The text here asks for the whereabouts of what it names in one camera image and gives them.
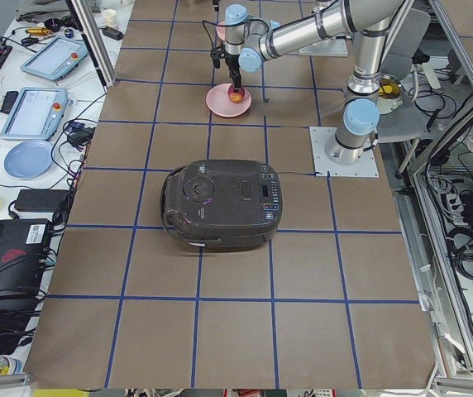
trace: white robotic arm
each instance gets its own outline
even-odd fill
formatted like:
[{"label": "white robotic arm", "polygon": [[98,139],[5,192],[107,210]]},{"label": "white robotic arm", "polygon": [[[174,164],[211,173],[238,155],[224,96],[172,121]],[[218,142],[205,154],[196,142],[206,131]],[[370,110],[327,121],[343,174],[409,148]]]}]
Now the white robotic arm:
[{"label": "white robotic arm", "polygon": [[226,23],[224,45],[233,57],[238,56],[243,70],[256,72],[267,60],[336,35],[360,32],[356,64],[347,83],[343,124],[325,149],[338,164],[351,165],[361,157],[363,145],[380,117],[375,102],[380,88],[381,57],[391,17],[403,2],[339,0],[313,15],[276,28],[260,22],[242,28],[248,18],[246,9],[233,4],[226,10],[226,19],[231,23]]}]

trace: barcode sticker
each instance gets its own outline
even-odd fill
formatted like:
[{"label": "barcode sticker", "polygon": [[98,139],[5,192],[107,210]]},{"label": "barcode sticker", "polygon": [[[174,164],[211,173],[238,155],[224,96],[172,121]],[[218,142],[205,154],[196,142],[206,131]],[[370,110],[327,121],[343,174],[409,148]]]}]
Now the barcode sticker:
[{"label": "barcode sticker", "polygon": [[40,244],[44,236],[45,225],[31,225],[26,244]]}]

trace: light blue cap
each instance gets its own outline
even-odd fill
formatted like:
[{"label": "light blue cap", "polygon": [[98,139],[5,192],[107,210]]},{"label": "light blue cap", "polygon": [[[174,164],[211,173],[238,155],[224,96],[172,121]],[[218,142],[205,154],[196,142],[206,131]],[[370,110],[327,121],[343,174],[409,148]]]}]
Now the light blue cap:
[{"label": "light blue cap", "polygon": [[236,25],[247,18],[247,9],[240,4],[232,4],[226,8],[226,25]]},{"label": "light blue cap", "polygon": [[364,136],[374,131],[380,120],[376,103],[359,98],[347,104],[343,113],[345,127],[354,135]]},{"label": "light blue cap", "polygon": [[238,64],[247,73],[254,73],[260,70],[260,67],[262,66],[262,58],[255,50],[246,47],[242,49],[238,56]]}]

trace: white mounting plate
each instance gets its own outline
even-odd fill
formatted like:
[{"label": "white mounting plate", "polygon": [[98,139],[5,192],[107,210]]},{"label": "white mounting plate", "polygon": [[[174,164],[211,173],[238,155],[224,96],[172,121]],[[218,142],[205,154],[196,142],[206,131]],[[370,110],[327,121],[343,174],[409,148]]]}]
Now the white mounting plate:
[{"label": "white mounting plate", "polygon": [[348,176],[352,178],[378,178],[375,154],[373,151],[364,151],[361,158],[354,165],[339,165],[325,153],[325,143],[336,133],[335,127],[310,127],[312,140],[313,167],[318,176]]},{"label": "white mounting plate", "polygon": [[307,45],[299,50],[299,55],[331,56],[345,58],[349,55],[345,39],[328,39]]}]

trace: blue plate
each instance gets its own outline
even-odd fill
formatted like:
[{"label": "blue plate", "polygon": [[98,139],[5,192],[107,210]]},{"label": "blue plate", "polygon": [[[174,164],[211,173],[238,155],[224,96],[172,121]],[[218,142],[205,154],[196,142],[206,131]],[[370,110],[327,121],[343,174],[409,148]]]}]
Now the blue plate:
[{"label": "blue plate", "polygon": [[30,139],[14,146],[5,157],[5,171],[16,178],[35,178],[44,174],[53,164],[48,141]]}]

